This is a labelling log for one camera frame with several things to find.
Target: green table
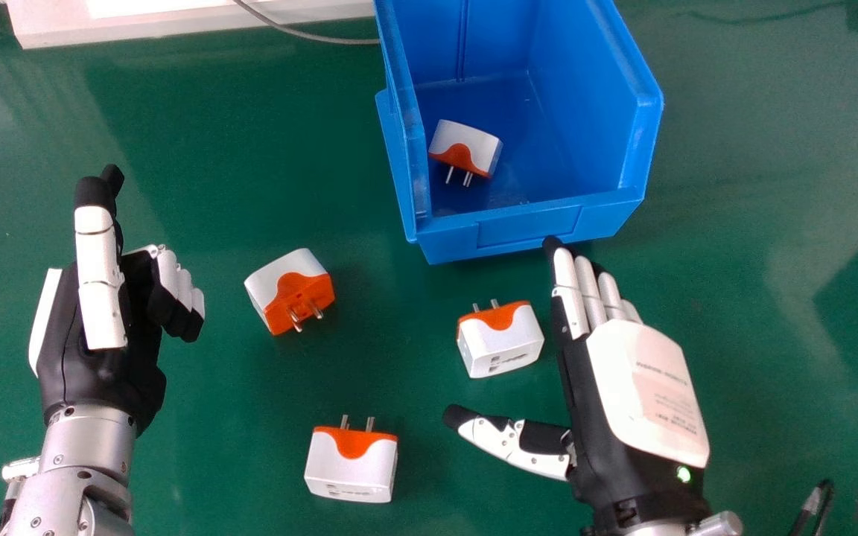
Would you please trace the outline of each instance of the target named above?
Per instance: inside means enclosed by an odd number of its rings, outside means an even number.
[[[858,534],[858,13],[848,25],[842,6],[743,18],[798,2],[620,7],[667,109],[647,201],[583,249],[684,347],[712,505],[749,534],[782,534],[831,476],[827,533]],[[538,252],[428,266],[406,243],[372,102],[382,87],[377,48],[256,28],[21,51],[0,11],[0,465],[40,447],[28,332],[45,268],[74,254],[72,187],[116,162],[127,245],[169,244],[208,296],[200,341],[161,352],[168,399],[133,468],[139,535],[588,523],[566,485],[440,423],[447,403],[566,423],[552,342],[488,380],[468,380],[454,343],[456,318],[490,298],[530,299],[548,326],[548,271]],[[337,304],[274,339],[242,281],[303,246]],[[306,491],[311,428],[343,413],[401,438],[389,505]]]

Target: plug adapter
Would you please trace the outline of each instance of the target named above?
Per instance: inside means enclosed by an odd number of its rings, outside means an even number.
[[[429,156],[449,165],[445,183],[449,184],[453,170],[459,168],[465,172],[464,187],[472,184],[476,174],[491,179],[500,155],[498,137],[448,119],[439,119],[429,144]]]
[[[316,427],[303,479],[313,495],[355,503],[388,503],[393,498],[398,438],[372,431],[350,430],[343,415],[340,427]]]
[[[273,335],[303,331],[303,320],[323,318],[336,301],[333,279],[306,248],[292,251],[253,272],[244,281],[253,308]]]
[[[545,342],[535,310],[528,301],[514,301],[479,310],[459,319],[456,344],[469,377],[489,377],[528,366],[538,359]]]

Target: travel adapter in blue bin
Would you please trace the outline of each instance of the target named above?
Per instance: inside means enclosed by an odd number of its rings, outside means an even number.
[[[429,264],[610,237],[644,198],[664,96],[611,0],[375,0],[375,96],[406,238]],[[439,119],[503,142],[446,184]]]

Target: robot's right hand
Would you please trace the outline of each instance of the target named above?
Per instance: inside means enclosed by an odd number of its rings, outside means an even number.
[[[193,342],[204,323],[204,295],[173,251],[122,255],[115,197],[123,182],[113,164],[78,182],[76,261],[45,276],[28,363],[46,423],[64,407],[97,403],[132,416],[140,434],[164,403],[161,333]]]

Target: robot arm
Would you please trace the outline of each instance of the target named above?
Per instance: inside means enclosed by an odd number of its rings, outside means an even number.
[[[113,165],[78,182],[76,261],[45,275],[28,364],[47,430],[40,456],[2,468],[0,536],[133,534],[133,445],[164,401],[161,334],[196,340],[204,295],[164,246],[122,255],[123,182]]]
[[[617,284],[548,238],[552,326],[571,428],[486,417],[451,405],[443,420],[477,447],[566,479],[598,536],[738,536],[732,512],[702,496],[709,444],[680,346],[644,325]]]

